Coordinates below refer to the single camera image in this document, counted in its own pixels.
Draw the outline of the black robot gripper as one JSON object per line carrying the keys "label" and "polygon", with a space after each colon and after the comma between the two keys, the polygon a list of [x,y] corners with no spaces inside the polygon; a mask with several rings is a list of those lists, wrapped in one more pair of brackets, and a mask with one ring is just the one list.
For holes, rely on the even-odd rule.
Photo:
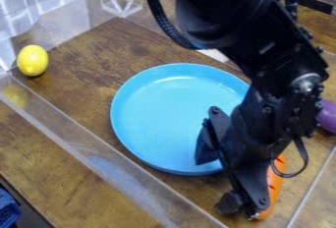
{"label": "black robot gripper", "polygon": [[232,190],[213,206],[220,215],[241,213],[253,219],[268,209],[268,168],[282,178],[296,175],[281,172],[274,160],[289,144],[300,157],[308,158],[301,139],[309,138],[318,126],[322,90],[321,78],[306,74],[290,82],[281,97],[249,87],[229,114],[216,106],[209,108],[194,160],[198,165],[218,161],[228,177]]}

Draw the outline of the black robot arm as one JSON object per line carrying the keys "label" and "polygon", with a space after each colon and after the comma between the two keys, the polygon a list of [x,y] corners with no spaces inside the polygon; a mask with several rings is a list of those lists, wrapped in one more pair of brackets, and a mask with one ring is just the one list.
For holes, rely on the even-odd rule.
{"label": "black robot arm", "polygon": [[146,1],[173,41],[217,49],[250,80],[230,113],[209,109],[194,158],[218,161],[232,185],[217,212],[257,218],[270,207],[266,174],[288,145],[301,145],[318,125],[328,78],[321,50],[296,24],[296,0]]}

